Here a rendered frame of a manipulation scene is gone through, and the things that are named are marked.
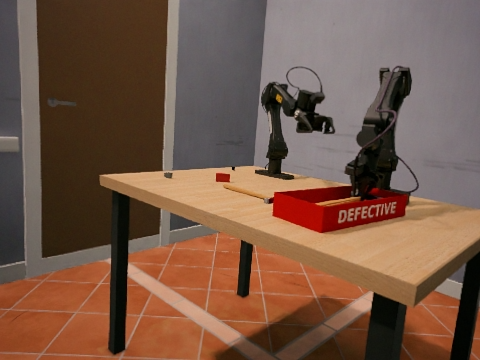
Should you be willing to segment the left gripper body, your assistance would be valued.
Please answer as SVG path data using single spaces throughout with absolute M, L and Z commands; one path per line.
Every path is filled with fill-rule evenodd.
M 375 155 L 373 153 L 369 153 L 368 155 L 366 155 L 366 152 L 363 151 L 360 155 L 360 159 L 359 159 L 359 163 L 358 163 L 357 168 L 361 168 L 361 167 L 364 166 L 364 173 L 358 175 L 357 177 L 360 177 L 362 179 L 363 179 L 363 177 L 364 178 L 369 178 L 369 179 L 372 179 L 372 180 L 377 181 L 377 182 L 380 182 L 380 178 L 384 179 L 385 174 L 382 174 L 382 173 L 376 171 L 378 161 L 379 161 L 379 155 Z M 347 163 L 347 166 L 353 167 L 353 164 L 354 164 L 354 160 Z M 379 177 L 378 177 L 378 175 L 379 175 Z

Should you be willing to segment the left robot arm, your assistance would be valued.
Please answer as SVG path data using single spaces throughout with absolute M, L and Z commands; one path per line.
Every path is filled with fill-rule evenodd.
M 395 111 L 396 120 L 387 133 L 385 133 L 381 138 L 379 138 L 377 141 L 365 148 L 364 151 L 366 152 L 366 155 L 368 155 L 369 153 L 373 153 L 380 156 L 376 171 L 385 174 L 385 178 L 381 178 L 380 182 L 378 182 L 378 184 L 374 188 L 410 196 L 411 192 L 391 189 L 390 182 L 392 172 L 396 171 L 396 167 L 398 165 L 398 157 L 395 156 L 395 132 L 398 115 L 404 98 L 406 98 L 406 96 L 409 96 L 410 94 L 412 77 L 410 67 L 400 67 L 398 72 L 390 72 L 390 69 L 388 69 L 388 71 L 387 69 L 388 68 L 380 68 L 379 70 L 380 86 L 382 81 L 382 88 L 379 89 L 379 92 L 374 102 L 370 105 L 370 107 L 368 107 L 366 115 L 363 119 L 364 126 L 362 124 L 362 129 L 356 136 L 356 142 L 361 148 L 363 148 L 365 145 L 378 137 L 375 136 L 375 134 L 377 135 L 378 133 L 378 135 L 381 135 L 392 123 L 392 117 L 394 117 L 393 113 L 378 112 L 375 110 L 388 81 L 381 104 L 378 109 Z M 406 77 L 403 75 L 406 75 Z

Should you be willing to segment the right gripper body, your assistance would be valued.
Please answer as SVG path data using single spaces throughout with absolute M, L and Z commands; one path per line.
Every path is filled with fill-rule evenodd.
M 327 122 L 328 117 L 326 117 L 325 115 L 319 115 L 319 113 L 315 112 L 316 104 L 311 103 L 311 99 L 310 99 L 311 97 L 309 97 L 307 111 L 301 113 L 300 116 L 305 116 L 307 118 L 307 120 L 308 120 L 309 124 L 311 125 L 313 131 L 322 132 L 323 123 L 325 122 L 325 126 L 326 126 L 326 122 Z M 299 118 L 300 118 L 300 116 L 299 116 Z M 323 122 L 323 123 L 319 123 L 319 122 Z M 324 126 L 324 128 L 325 128 L 325 126 Z

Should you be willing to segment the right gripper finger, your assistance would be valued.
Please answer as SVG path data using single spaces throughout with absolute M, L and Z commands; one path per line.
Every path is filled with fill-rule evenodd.
M 330 126 L 332 128 L 332 131 L 330 131 Z M 331 117 L 327 118 L 324 134 L 335 134 L 335 128 L 334 128 L 334 125 L 333 125 L 333 118 L 331 118 Z
M 309 130 L 304 130 L 305 124 L 309 128 Z M 311 125 L 309 124 L 307 118 L 305 116 L 300 116 L 298 127 L 297 127 L 297 133 L 312 133 L 313 129 Z

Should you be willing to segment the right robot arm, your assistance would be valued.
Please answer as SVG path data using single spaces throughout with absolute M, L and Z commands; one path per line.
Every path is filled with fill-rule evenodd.
M 283 113 L 284 114 L 286 113 L 285 115 L 287 117 L 289 116 L 294 117 L 296 121 L 299 121 L 300 114 L 303 112 L 306 112 L 307 110 L 309 97 L 312 96 L 310 98 L 312 103 L 321 104 L 322 101 L 325 99 L 325 94 L 323 92 L 315 92 L 313 94 L 313 92 L 308 90 L 299 90 L 298 98 L 296 100 L 287 91 L 288 84 L 281 83 L 280 85 L 276 85 L 276 83 L 269 82 L 262 96 L 262 104 L 263 106 L 265 106 L 265 109 L 268 115 L 268 120 L 269 120 L 270 139 L 269 139 L 269 145 L 268 145 L 269 149 L 266 155 L 266 158 L 269 158 L 269 163 L 268 163 L 268 172 L 265 169 L 255 170 L 255 172 L 276 176 L 276 177 L 281 177 L 281 178 L 294 178 L 294 175 L 281 173 L 282 159 L 285 159 L 285 157 L 287 157 L 287 154 L 288 154 L 287 144 L 284 141 L 282 128 L 281 128 L 281 119 L 280 119 L 281 107 L 283 108 Z M 299 101 L 299 97 L 300 97 L 300 101 Z M 260 171 L 264 171 L 264 172 L 260 172 Z M 284 175 L 284 176 L 280 176 L 280 175 Z

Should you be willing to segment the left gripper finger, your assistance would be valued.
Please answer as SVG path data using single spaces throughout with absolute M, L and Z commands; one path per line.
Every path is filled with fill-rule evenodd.
M 362 187 L 362 178 L 356 177 L 356 176 L 349 176 L 349 178 L 350 178 L 350 182 L 353 190 L 353 197 L 358 197 Z M 356 191 L 356 181 L 357 181 L 357 191 Z
M 368 186 L 369 184 L 369 186 Z M 378 184 L 377 181 L 374 181 L 369 178 L 364 178 L 362 179 L 362 187 L 361 187 L 361 195 L 360 195 L 360 201 L 364 201 L 367 195 L 370 193 L 370 191 Z M 367 188 L 368 186 L 368 188 Z M 367 190 L 366 190 L 367 188 Z M 365 191 L 366 190 L 366 191 Z M 364 195 L 365 194 L 365 195 Z

